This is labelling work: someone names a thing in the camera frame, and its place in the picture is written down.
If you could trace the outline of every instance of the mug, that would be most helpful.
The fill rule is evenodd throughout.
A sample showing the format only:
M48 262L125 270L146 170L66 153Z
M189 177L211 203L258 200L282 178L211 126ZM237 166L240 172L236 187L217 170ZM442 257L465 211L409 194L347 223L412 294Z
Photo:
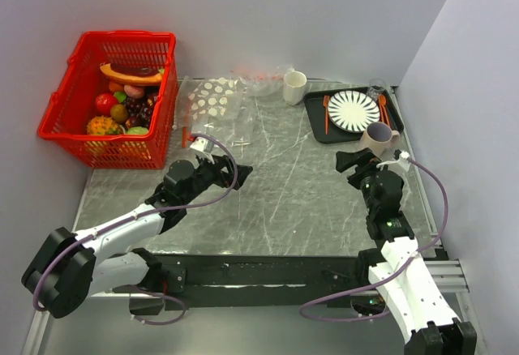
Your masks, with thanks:
M373 122L362 134L359 149L369 148L375 156L380 157L386 148L390 148L397 142L398 138L400 133L397 130L392 130L383 122Z
M283 78L283 98L288 105L296 105L305 93L307 77L301 71L291 71Z

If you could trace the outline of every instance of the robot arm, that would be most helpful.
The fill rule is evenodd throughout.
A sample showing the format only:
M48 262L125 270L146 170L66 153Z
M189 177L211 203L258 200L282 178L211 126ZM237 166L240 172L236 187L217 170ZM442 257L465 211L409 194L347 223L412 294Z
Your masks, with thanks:
M199 149L198 167L195 169L188 160L174 162L155 193L133 211L75 234L60 228L47 237L22 277L22 284L31 293L34 293L46 268L67 247L85 236L102 233L106 227L128 216L135 218L79 244L50 272L39 294L39 301L55 318L68 315L81 305L87 296L100 291L125 284L137 284L147 289L149 281L174 281L158 260L146 250L135 249L127 254L126 252L132 244L173 228L187 214L185 208L168 210L168 207L187 205L211 185L231 185L234 180L234 168L229 157L209 156L205 147L207 142L197 139L195 143ZM252 172L252 167L237 165L237 170L235 190L245 182Z
M407 152L395 155L395 161L381 162L369 149L337 153L339 173L356 166L348 182L362 192L368 211L367 230L380 249L359 254L370 255L367 279L370 284L381 283L376 289L401 329L405 353L474 354L476 332L472 324L462 323L442 297L400 211L404 182L388 170L388 165L407 171L410 163ZM386 282L390 276L396 278Z

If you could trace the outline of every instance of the striped plate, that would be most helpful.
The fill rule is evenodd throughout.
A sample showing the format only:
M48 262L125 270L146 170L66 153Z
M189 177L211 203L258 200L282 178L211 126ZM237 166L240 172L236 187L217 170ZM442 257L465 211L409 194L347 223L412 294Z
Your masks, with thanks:
M364 93L346 90L333 95L328 104L330 120L348 132L364 132L380 120L379 106Z

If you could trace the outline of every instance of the cable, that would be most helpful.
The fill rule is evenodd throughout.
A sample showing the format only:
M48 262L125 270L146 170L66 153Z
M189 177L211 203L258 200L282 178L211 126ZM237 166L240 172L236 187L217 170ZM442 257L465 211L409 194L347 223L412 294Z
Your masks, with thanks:
M189 204L189 205L178 205L178 206L175 206L175 207L159 207L159 208L156 208L156 209L151 209L149 211L142 212L139 215L137 215L137 218L149 216L149 215L152 215L152 214L155 214L155 213L160 213L160 212L177 211L179 209L190 209L190 208L193 208L193 207L206 207L208 205L211 205L213 203L216 203L216 202L220 201L221 199L224 199L230 193L230 191L234 188L234 186L236 185L236 182L238 181L238 165L237 165L236 160L234 159L233 155L230 153L230 151L222 143L220 143L218 140L216 140L215 138L213 138L210 135L195 134L195 137L204 138L204 139L209 140L210 142L213 142L214 144L216 144L229 157L229 160L230 160L230 162L231 162L231 164L233 166L233 172L234 172L233 181L230 183L229 187L223 192L223 194L221 196L216 197L215 199L212 199L210 201L207 201L206 203L192 203L192 204ZM81 246L85 242L89 242L92 239L94 239L95 237L103 235L104 233L108 233L112 229L116 229L117 227L120 227L121 225L124 225L124 224L126 224L126 223L128 223L130 221L133 221L133 220L137 220L135 218L135 216L128 216L128 217L125 217L124 219L116 221L115 223L113 223L113 224L111 224L111 225L109 225L109 226L107 226L107 227L105 227L103 229L100 229L97 234L90 234L90 235L87 235L86 237L83 237L83 238L73 242L65 250L63 250L60 254L58 254L58 256L45 269L45 271L41 275L41 278L40 278L40 280L38 280L38 283L37 283L37 285L36 285L36 287L34 289L34 294L32 295L32 306L34 307L34 309L36 309L36 310L38 310L40 312L45 311L45 308L40 306L40 303L38 301L39 298L40 298L41 289L43 288L43 284L45 283L45 280L49 277L50 273L53 271L53 269L58 265L58 263L65 256L67 256L77 246ZM169 299L169 300L171 300L173 302L177 302L180 306L182 306L182 313L177 318L175 318L173 320L170 320L170 321L160 322L160 323L151 322L151 321L147 322L146 320L144 320L144 322L147 323L147 324L150 324L150 325L166 325L166 324L175 323L179 319L181 319L182 316L186 313L186 305L182 301L178 300L177 298L174 298L174 297L171 297L171 296L165 296L164 294L159 294L159 293L146 293L144 290L140 290L140 291L141 291L141 293L153 295L155 297L163 297L163 298Z
M150 321L150 320L145 320L142 317L134 315L133 318L135 320L139 321L140 323L143 323L146 325L170 325L170 324L176 323L178 320L180 320L186 314L186 311L187 311L186 304L184 304L184 302L182 300L179 300L178 298L168 296L167 294L147 292L146 290L142 290L142 289L138 288L137 286L131 286L131 288L136 292L139 292L142 294L147 294L148 296L159 297L159 298L162 298L163 300L170 300L170 301L176 302L177 304L179 304L182 307L182 312L180 312L180 314L177 317L175 317L174 319L171 319L171 320L167 320L167 321Z
M445 188L444 188L444 185L441 183L441 181L438 179L438 177L436 175L433 174L432 171L430 171L429 169L425 168L424 166L422 166L421 164L419 164L416 160L412 160L412 159L408 159L408 161L410 163L412 163L413 165L415 165L416 167L418 167L419 169L423 170L425 173L429 174L429 176L432 177L432 179L435 180L435 182L438 184L438 186L440 187L440 190L441 190L441 194L443 195L444 197L444 219L442 221L442 224L441 224L441 227L438 231L438 235L432 240L432 242L428 243L427 245L423 246L423 247L419 247L416 252L418 253L421 253L431 247L433 247L437 241L439 241L445 231L445 227L447 226L447 219L448 219L448 200L447 200L447 192L445 191ZM321 302L328 302L328 301L331 301L331 300L335 300L337 298L341 298L341 297L346 297L346 296L350 296L352 294L356 294L356 293L361 293L361 292L365 292L367 290L373 290L373 289L376 289L378 288L379 286L382 286L384 284L387 284L389 281L391 280L394 280L395 278L397 278L402 272L404 272L404 270L411 264L411 262L413 261L414 259L414 256L411 256L410 258L408 258L404 264L402 264L402 266L396 270L392 275L390 275L388 278L386 278L385 280L381 280L380 282L376 282L374 284L368 284L366 286L363 286L363 287L360 287L360 288L356 288L356 289L350 289L350 290L346 290L344 292L339 292L339 293L334 293L334 294L330 294L328 296L324 296L324 297L321 297L321 298L317 298L315 300L312 300L312 301L309 301L303 305L301 305L299 307L299 314L306 318L306 319L310 319L310 320L316 320L316 321L328 321L328 322L332 322L332 323L351 323L353 321L362 321L362 320L372 320L372 319L381 319L385 316L387 316L388 314L390 314L389 310L386 311L386 312L383 312L381 314L376 314L375 316L364 316L364 317L360 317L360 318L356 318L356 319L343 319L343 318L334 318L334 317L320 317L320 316L315 316L313 314L308 314L305 309L308 308L309 306L314 306L314 305L317 305L317 304L320 304Z

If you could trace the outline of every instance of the white wall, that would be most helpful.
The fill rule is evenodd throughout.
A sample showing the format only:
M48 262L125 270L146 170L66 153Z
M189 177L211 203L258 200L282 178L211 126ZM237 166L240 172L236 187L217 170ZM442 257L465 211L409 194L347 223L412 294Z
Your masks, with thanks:
M34 315L21 276L46 235L70 227L87 169L36 129L79 38L63 0L0 0L0 353L18 354Z
M399 84L445 0L66 0L91 29L175 32L180 75L293 63L310 77Z
M519 345L517 14L519 0L447 0L399 91L417 160L445 182L445 243L492 354ZM443 204L426 182L439 222Z

